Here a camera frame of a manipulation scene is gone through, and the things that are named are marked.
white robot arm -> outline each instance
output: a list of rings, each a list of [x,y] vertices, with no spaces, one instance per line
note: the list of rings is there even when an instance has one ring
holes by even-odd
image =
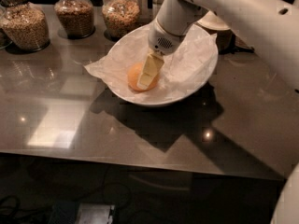
[[[154,53],[174,52],[211,10],[293,88],[299,89],[299,8],[282,0],[164,0],[149,29]]]

countertop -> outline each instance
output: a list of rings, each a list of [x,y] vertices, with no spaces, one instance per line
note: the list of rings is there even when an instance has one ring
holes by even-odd
[[[95,33],[67,39],[42,6],[50,45],[0,50],[0,152],[214,175],[282,179],[299,160],[299,93],[255,54],[220,55],[200,91],[147,108],[114,95],[84,66],[115,44],[95,8]]]

